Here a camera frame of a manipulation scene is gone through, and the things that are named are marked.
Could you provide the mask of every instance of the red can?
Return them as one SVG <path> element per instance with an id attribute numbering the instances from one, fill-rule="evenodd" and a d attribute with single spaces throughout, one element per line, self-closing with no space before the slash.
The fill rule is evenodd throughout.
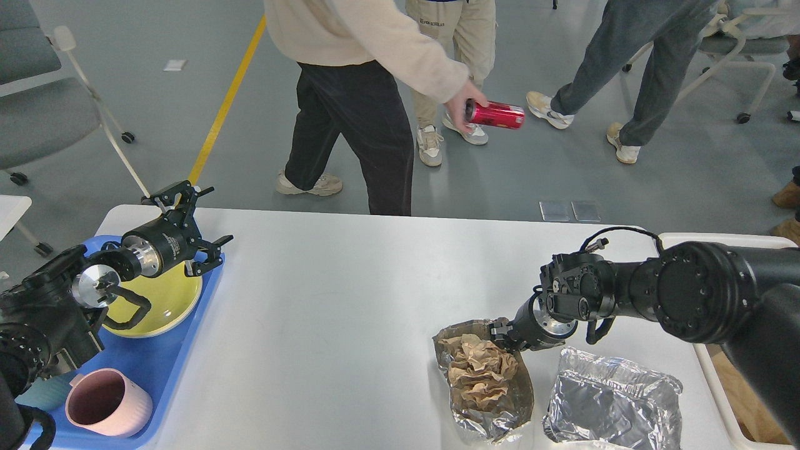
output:
<path id="1" fill-rule="evenodd" d="M 498 102 L 489 102 L 489 106 L 481 106 L 470 98 L 466 101 L 464 120 L 490 127 L 517 129 L 525 122 L 525 110 L 519 106 Z"/>

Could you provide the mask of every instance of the foil container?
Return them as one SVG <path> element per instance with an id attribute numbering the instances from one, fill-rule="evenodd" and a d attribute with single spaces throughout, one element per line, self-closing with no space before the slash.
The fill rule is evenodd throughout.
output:
<path id="1" fill-rule="evenodd" d="M 434 351 L 439 370 L 444 374 L 448 388 L 450 381 L 447 379 L 447 368 L 454 356 L 439 340 L 454 338 L 460 335 L 473 334 L 482 340 L 490 340 L 490 323 L 493 320 L 470 320 L 443 328 L 434 336 Z M 513 442 L 521 437 L 520 427 L 530 422 L 530 415 L 534 409 L 534 388 L 530 382 L 530 375 L 522 356 L 519 352 L 509 352 L 517 360 L 517 373 L 509 382 L 508 394 L 492 412 L 476 411 L 474 409 L 461 409 L 450 396 L 450 411 L 459 430 L 460 437 L 466 442 L 490 442 L 504 444 Z"/>
<path id="2" fill-rule="evenodd" d="M 683 386 L 623 358 L 561 350 L 544 432 L 555 442 L 602 440 L 635 450 L 679 450 Z"/>

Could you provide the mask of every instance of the caster wheel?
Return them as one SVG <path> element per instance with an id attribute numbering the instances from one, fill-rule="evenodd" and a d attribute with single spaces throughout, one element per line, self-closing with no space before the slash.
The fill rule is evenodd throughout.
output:
<path id="1" fill-rule="evenodd" d="M 28 183 L 28 177 L 22 172 L 14 172 L 11 174 L 11 182 L 17 186 L 23 186 Z"/>
<path id="2" fill-rule="evenodd" d="M 50 253 L 53 253 L 53 248 L 45 242 L 40 242 L 36 247 L 34 247 L 34 250 L 36 250 L 36 252 L 42 258 L 46 258 L 47 256 L 50 256 Z"/>

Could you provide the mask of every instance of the white sneaker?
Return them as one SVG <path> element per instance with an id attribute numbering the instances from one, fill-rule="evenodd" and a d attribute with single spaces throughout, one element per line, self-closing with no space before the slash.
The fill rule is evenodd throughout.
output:
<path id="1" fill-rule="evenodd" d="M 331 175 L 329 173 L 324 173 L 322 176 L 317 179 L 317 182 L 314 183 L 314 187 L 312 187 L 308 191 L 303 191 L 300 188 L 296 187 L 292 184 L 291 181 L 283 174 L 283 171 L 278 172 L 278 181 L 275 183 L 275 190 L 280 192 L 281 194 L 313 194 L 319 195 L 321 197 L 325 197 L 327 195 L 333 195 L 337 192 L 342 190 L 342 180 L 339 179 L 336 175 Z"/>
<path id="2" fill-rule="evenodd" d="M 619 131 L 622 129 L 622 124 L 614 122 L 608 127 L 606 131 L 606 139 L 608 142 L 617 149 L 617 160 L 623 164 L 635 164 L 636 158 L 639 156 L 641 146 L 622 145 L 619 142 Z"/>
<path id="3" fill-rule="evenodd" d="M 439 143 L 444 140 L 433 125 L 417 128 L 417 148 L 423 164 L 430 167 L 442 165 L 442 149 L 439 148 Z"/>
<path id="4" fill-rule="evenodd" d="M 567 128 L 575 119 L 574 114 L 563 115 L 552 110 L 552 108 L 550 108 L 550 101 L 553 98 L 541 92 L 532 90 L 526 95 L 526 98 L 528 100 L 528 109 L 530 112 L 534 113 L 534 115 L 540 119 L 545 119 L 550 125 L 559 130 Z"/>
<path id="5" fill-rule="evenodd" d="M 450 128 L 456 133 L 459 133 L 465 141 L 472 145 L 486 145 L 486 143 L 489 142 L 489 136 L 486 135 L 480 125 L 477 123 L 467 123 L 466 125 L 471 131 L 469 133 L 465 133 L 453 125 L 453 120 L 450 119 L 450 113 L 447 111 L 445 111 L 445 114 L 442 116 L 442 125 Z"/>

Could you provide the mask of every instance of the person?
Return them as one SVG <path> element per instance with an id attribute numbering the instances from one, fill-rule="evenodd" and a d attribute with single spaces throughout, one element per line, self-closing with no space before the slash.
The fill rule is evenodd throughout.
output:
<path id="1" fill-rule="evenodd" d="M 789 43 L 786 50 L 789 61 L 783 63 L 783 78 L 797 81 L 800 79 L 800 34 L 789 34 L 786 41 Z"/>
<path id="2" fill-rule="evenodd" d="M 772 203 L 784 209 L 793 209 L 794 217 L 779 223 L 770 230 L 770 234 L 787 238 L 800 246 L 800 166 L 792 168 L 792 179 L 772 196 Z"/>
<path id="3" fill-rule="evenodd" d="M 300 66 L 300 111 L 282 194 L 332 195 L 342 181 L 324 172 L 341 134 L 361 163 L 370 213 L 411 214 L 414 138 L 394 77 L 445 103 L 468 132 L 468 98 L 487 104 L 460 62 L 421 34 L 394 0 L 264 0 L 275 46 Z"/>
<path id="4" fill-rule="evenodd" d="M 406 0 L 406 13 L 419 25 L 426 36 L 436 39 L 444 48 L 453 43 L 456 61 L 464 62 L 470 79 L 478 88 L 494 67 L 496 38 L 496 7 L 494 0 Z M 437 102 L 434 98 L 411 90 L 414 113 L 417 116 L 417 147 L 419 158 L 430 167 L 442 164 L 444 138 L 434 125 Z M 473 145 L 489 142 L 486 132 L 477 124 L 468 124 L 469 132 L 460 131 L 446 111 L 442 125 L 458 132 Z"/>
<path id="5" fill-rule="evenodd" d="M 645 46 L 653 43 L 634 116 L 624 126 L 612 123 L 606 140 L 620 163 L 634 164 L 639 150 L 670 112 L 686 68 L 700 43 L 700 31 L 714 16 L 718 0 L 608 0 L 600 27 L 571 83 L 554 97 L 531 91 L 534 116 L 563 130 L 578 111 Z"/>

